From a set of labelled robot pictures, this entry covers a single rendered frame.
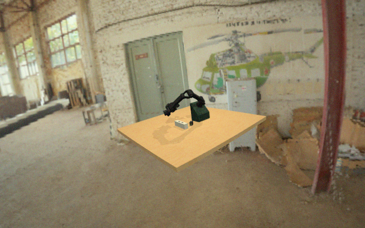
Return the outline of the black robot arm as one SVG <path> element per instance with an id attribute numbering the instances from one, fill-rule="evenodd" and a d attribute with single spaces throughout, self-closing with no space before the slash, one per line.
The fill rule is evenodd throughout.
<path id="1" fill-rule="evenodd" d="M 185 96 L 184 94 L 185 93 L 187 93 L 188 94 L 188 96 Z M 199 107 L 202 107 L 202 105 L 205 105 L 206 103 L 205 103 L 205 100 L 204 100 L 204 98 L 202 97 L 202 96 L 198 96 L 197 94 L 195 94 L 191 89 L 188 89 L 188 90 L 185 90 L 183 93 L 181 93 L 180 94 L 180 96 L 177 98 L 177 99 L 175 99 L 172 103 L 168 103 L 166 106 L 165 106 L 165 108 L 166 108 L 166 110 L 164 110 L 163 111 L 163 113 L 164 113 L 164 115 L 166 116 L 166 115 L 168 115 L 168 114 L 170 114 L 171 112 L 173 113 L 173 112 L 175 112 L 175 110 L 177 110 L 177 108 L 176 108 L 176 106 L 183 100 L 183 99 L 185 99 L 185 98 L 187 98 L 187 99 L 189 99 L 189 98 L 195 98 L 197 101 L 198 101 L 198 103 L 196 103 L 197 104 L 197 106 L 198 106 L 198 108 Z"/>

